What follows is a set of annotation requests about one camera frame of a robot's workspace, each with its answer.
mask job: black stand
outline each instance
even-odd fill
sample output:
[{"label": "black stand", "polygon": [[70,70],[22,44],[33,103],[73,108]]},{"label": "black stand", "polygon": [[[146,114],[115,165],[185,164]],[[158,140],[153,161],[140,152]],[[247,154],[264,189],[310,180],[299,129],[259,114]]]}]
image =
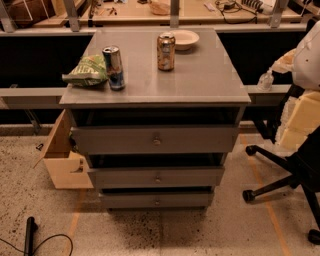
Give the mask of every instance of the black stand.
[{"label": "black stand", "polygon": [[24,256],[32,256],[33,254],[33,233],[38,229],[33,217],[27,220],[26,239],[24,243]]}]

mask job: cable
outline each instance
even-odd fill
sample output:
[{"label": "cable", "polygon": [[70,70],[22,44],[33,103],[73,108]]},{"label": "cable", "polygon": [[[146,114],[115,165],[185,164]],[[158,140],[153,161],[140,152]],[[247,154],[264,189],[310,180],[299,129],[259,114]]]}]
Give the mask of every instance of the cable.
[{"label": "cable", "polygon": [[[227,24],[243,24],[243,23],[249,23],[249,22],[255,21],[255,23],[257,24],[257,22],[258,22],[257,11],[253,12],[251,10],[245,9],[237,2],[235,2],[235,5],[234,5],[234,9],[235,10],[226,11],[226,9],[225,9],[225,4],[226,3],[230,3],[230,1],[220,2],[219,0],[217,0],[215,2],[215,5],[216,5],[217,9],[220,11],[221,15],[223,16],[223,19],[224,19],[225,23],[227,23]],[[225,13],[236,13],[236,12],[239,12],[241,10],[252,13],[254,15],[254,17],[252,19],[250,19],[250,20],[239,21],[239,22],[230,22],[230,21],[228,21],[226,19],[225,15],[224,15]]]},{"label": "cable", "polygon": [[[57,235],[53,235],[53,236],[50,236],[50,237],[46,238],[45,240],[43,240],[43,241],[34,249],[32,255],[35,255],[36,252],[37,252],[37,250],[40,248],[40,246],[42,246],[45,242],[47,242],[48,240],[50,240],[50,239],[52,239],[52,238],[54,238],[54,237],[59,237],[59,236],[66,237],[66,238],[68,238],[68,240],[70,241],[71,249],[70,249],[69,256],[71,256],[71,255],[72,255],[72,252],[73,252],[73,242],[72,242],[71,238],[70,238],[69,236],[65,235],[65,234],[57,234]],[[15,247],[15,246],[12,245],[11,243],[3,240],[2,238],[0,238],[0,241],[3,242],[3,243],[6,243],[7,245],[10,245],[10,246],[11,246],[13,249],[15,249],[16,251],[21,252],[21,253],[23,253],[24,255],[26,254],[25,251],[18,249],[17,247]]]}]

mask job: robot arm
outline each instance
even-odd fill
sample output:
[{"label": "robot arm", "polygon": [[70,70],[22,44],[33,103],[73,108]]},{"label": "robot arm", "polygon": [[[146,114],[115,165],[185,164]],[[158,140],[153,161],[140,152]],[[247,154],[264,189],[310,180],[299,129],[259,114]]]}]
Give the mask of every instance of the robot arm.
[{"label": "robot arm", "polygon": [[300,41],[293,59],[293,82],[320,91],[320,21]]}]

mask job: soda can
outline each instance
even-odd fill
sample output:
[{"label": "soda can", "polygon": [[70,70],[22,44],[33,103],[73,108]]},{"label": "soda can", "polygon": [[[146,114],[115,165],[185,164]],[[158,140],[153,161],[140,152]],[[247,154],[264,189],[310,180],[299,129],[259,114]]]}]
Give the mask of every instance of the soda can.
[{"label": "soda can", "polygon": [[104,47],[102,53],[106,62],[110,88],[114,91],[122,90],[125,85],[119,47],[115,45]]},{"label": "soda can", "polygon": [[164,32],[157,39],[158,69],[170,71],[174,69],[174,53],[176,39],[171,32]]}]

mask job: orange line on floor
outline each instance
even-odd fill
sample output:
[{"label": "orange line on floor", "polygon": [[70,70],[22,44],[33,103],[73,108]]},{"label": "orange line on floor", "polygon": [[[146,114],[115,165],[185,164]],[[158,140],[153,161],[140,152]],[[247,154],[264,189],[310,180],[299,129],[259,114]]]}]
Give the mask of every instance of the orange line on floor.
[{"label": "orange line on floor", "polygon": [[[74,208],[71,224],[70,224],[69,231],[68,231],[68,236],[71,238],[71,240],[73,240],[74,233],[75,233],[75,231],[77,229],[77,226],[78,226],[78,220],[79,220],[79,217],[80,217],[80,209],[81,209],[81,206],[82,206],[82,203],[83,203],[83,200],[84,200],[85,196],[86,196],[86,190],[85,189],[81,189],[79,191],[77,203],[76,203],[76,206]],[[62,255],[68,256],[69,253],[70,253],[70,249],[71,249],[70,242],[67,241],[65,249],[64,249]]]},{"label": "orange line on floor", "polygon": [[[244,145],[245,147],[248,145],[248,142],[247,142],[247,139],[245,137],[245,135],[243,134],[240,134],[239,135],[239,138],[240,138],[240,143],[242,145]],[[254,160],[253,158],[249,157],[248,156],[248,162],[249,162],[249,166],[251,167],[252,171],[253,171],[253,174],[257,180],[257,182],[259,183],[259,185],[262,187],[264,186],[263,184],[263,181],[261,179],[261,176],[259,174],[259,171],[257,170],[257,166],[256,164],[254,163]],[[279,225],[279,221],[277,219],[277,216],[273,210],[273,207],[270,203],[270,201],[268,200],[268,197],[265,197],[266,200],[264,202],[264,204],[266,205],[266,208],[268,210],[268,213],[269,213],[269,216],[270,216],[270,219],[271,219],[271,222],[273,224],[273,227],[275,229],[275,232],[277,234],[277,237],[279,239],[279,242],[280,242],[280,245],[281,245],[281,249],[282,249],[282,252],[283,252],[283,255],[285,256],[291,256],[291,253],[290,253],[290,250],[289,250],[289,247],[284,239],[284,236],[283,236],[283,231],[281,230],[281,227]]]}]

